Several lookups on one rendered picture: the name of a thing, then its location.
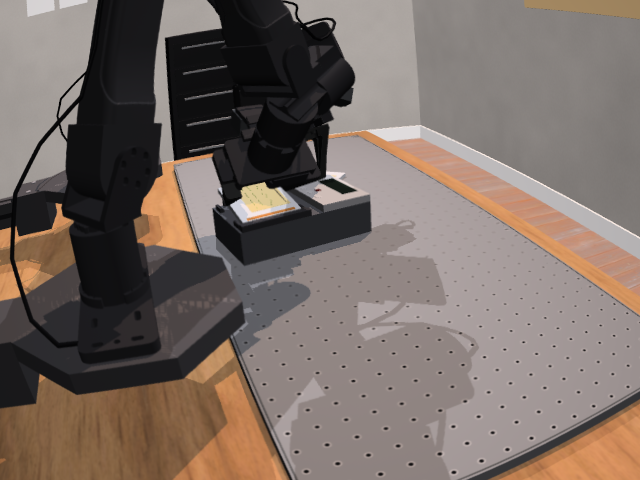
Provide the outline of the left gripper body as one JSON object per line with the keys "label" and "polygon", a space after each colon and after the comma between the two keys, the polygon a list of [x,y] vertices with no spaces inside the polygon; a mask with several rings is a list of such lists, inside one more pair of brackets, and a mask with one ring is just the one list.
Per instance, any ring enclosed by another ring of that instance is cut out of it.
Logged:
{"label": "left gripper body", "polygon": [[334,118],[330,110],[326,114],[316,115],[309,129],[319,127],[332,120],[334,120]]}

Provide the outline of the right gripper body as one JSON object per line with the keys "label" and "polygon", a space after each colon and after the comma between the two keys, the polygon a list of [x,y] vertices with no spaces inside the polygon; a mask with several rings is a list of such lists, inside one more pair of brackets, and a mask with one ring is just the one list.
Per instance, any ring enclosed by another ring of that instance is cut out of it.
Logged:
{"label": "right gripper body", "polygon": [[318,179],[321,172],[305,138],[291,148],[275,147],[263,140],[257,130],[262,108],[262,104],[236,107],[248,129],[241,130],[241,138],[227,140],[223,149],[213,152],[221,183],[234,182],[242,190],[265,182],[267,188],[275,189]]}

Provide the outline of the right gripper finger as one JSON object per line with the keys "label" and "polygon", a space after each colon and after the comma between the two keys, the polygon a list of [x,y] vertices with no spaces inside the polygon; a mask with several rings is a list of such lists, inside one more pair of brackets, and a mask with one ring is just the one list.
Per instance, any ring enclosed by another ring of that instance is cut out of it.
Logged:
{"label": "right gripper finger", "polygon": [[[218,175],[218,172],[217,172],[213,157],[212,157],[212,161],[213,161],[213,164],[214,164],[218,179],[220,181],[220,178],[219,178],[219,175]],[[222,191],[223,199],[225,201],[226,206],[228,206],[228,205],[230,205],[230,204],[232,204],[232,203],[234,203],[234,202],[236,202],[236,201],[238,201],[239,199],[242,198],[241,191],[238,190],[235,187],[234,182],[227,183],[227,184],[222,184],[221,181],[220,181],[220,184],[221,184],[221,187],[222,187],[222,190],[223,190]]]}
{"label": "right gripper finger", "polygon": [[300,186],[303,186],[303,185],[318,181],[318,179],[312,180],[312,181],[306,181],[306,182],[298,183],[298,184],[294,184],[294,185],[289,185],[289,186],[285,186],[285,187],[281,187],[281,188],[286,192],[286,191],[292,190],[294,188],[297,188],[297,187],[300,187]]}

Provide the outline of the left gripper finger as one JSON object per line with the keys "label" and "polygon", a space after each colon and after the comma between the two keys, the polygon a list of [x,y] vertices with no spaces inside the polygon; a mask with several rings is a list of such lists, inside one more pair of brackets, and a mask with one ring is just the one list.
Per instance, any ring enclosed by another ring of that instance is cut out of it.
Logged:
{"label": "left gripper finger", "polygon": [[316,128],[314,127],[312,129],[309,129],[305,136],[306,141],[314,138],[319,139],[319,170],[321,172],[321,176],[319,177],[318,180],[321,180],[326,177],[328,137],[329,137],[328,123]]}
{"label": "left gripper finger", "polygon": [[318,138],[314,138],[312,140],[314,142],[316,161],[317,161],[317,165],[318,165],[318,168],[319,168],[319,139]]}

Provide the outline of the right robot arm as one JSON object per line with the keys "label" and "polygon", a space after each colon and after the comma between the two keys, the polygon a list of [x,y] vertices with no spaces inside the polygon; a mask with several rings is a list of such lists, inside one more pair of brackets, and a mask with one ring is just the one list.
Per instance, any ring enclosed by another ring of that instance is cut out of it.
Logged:
{"label": "right robot arm", "polygon": [[[354,85],[352,67],[337,46],[308,47],[282,0],[214,1],[226,44],[220,51],[234,84],[242,97],[267,97],[260,136],[279,148],[299,145],[315,116]],[[159,165],[154,71],[163,5],[100,0],[99,6],[98,0],[90,75],[77,123],[68,124],[61,210],[74,221],[69,234],[81,281],[77,349],[85,364],[161,349],[134,219],[142,216]]]}

